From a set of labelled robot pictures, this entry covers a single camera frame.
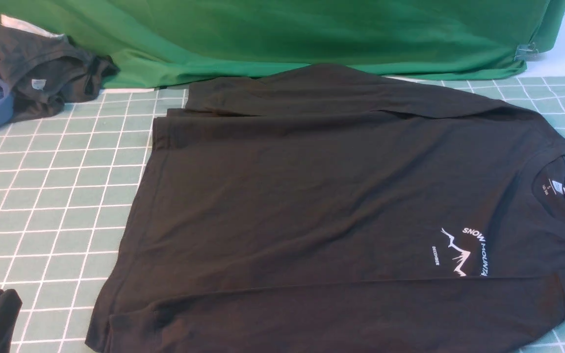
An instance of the black shirt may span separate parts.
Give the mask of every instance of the black shirt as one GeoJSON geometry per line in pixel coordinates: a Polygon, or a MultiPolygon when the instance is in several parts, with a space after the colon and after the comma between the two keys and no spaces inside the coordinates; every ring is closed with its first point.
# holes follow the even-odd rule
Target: black shirt
{"type": "Polygon", "coordinates": [[[565,319],[565,139],[531,110],[315,65],[193,83],[87,344],[506,353],[565,319]]]}

